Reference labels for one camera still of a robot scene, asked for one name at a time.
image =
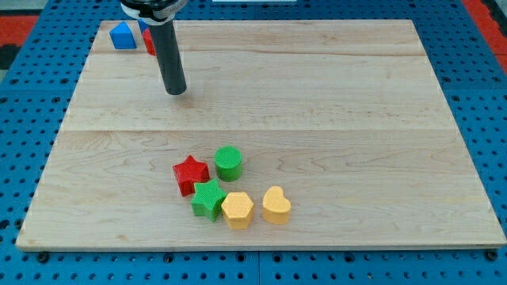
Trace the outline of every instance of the hexagonal block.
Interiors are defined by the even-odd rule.
[[[245,192],[231,192],[222,203],[222,212],[231,230],[246,230],[254,218],[254,202]]]

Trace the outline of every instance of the blue arch block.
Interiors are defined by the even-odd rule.
[[[122,21],[109,32],[112,44],[115,49],[134,49],[136,48],[134,36],[127,23]]]

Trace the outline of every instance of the yellow heart block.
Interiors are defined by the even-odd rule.
[[[246,230],[254,218],[254,202],[245,192],[230,192],[222,202],[222,212],[231,230]]]
[[[262,200],[262,218],[275,225],[283,225],[291,216],[291,201],[284,197],[280,186],[272,186]]]

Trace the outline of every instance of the blue table surface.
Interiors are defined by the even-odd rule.
[[[128,18],[118,0],[50,0],[0,85],[0,284],[507,283],[505,249],[48,256],[19,251],[14,245],[18,227],[93,37],[102,20],[119,19]],[[461,1],[298,0],[286,6],[219,6],[190,0],[177,19],[412,19],[505,228],[507,77]]]

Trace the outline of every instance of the toy block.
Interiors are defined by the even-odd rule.
[[[245,192],[231,192],[222,203],[225,222],[231,230],[246,230],[254,218],[254,202]]]
[[[150,55],[155,55],[155,47],[153,46],[153,40],[151,39],[150,29],[146,29],[143,32],[144,45]]]
[[[182,163],[173,166],[173,171],[182,196],[195,193],[194,183],[209,181],[208,165],[196,161],[192,155],[189,155]]]
[[[122,21],[109,32],[112,44],[115,49],[134,49],[136,48],[134,36],[127,23]]]
[[[222,210],[221,205],[227,193],[220,189],[219,181],[212,179],[206,183],[195,183],[196,195],[190,202],[193,214],[204,216],[214,222]]]
[[[280,186],[272,186],[262,200],[262,218],[276,225],[288,222],[291,216],[291,201],[284,197]]]
[[[139,30],[141,33],[148,29],[148,24],[141,19],[137,20],[137,24],[139,25]]]
[[[237,180],[242,174],[241,153],[233,146],[223,146],[215,153],[216,174],[227,182]]]

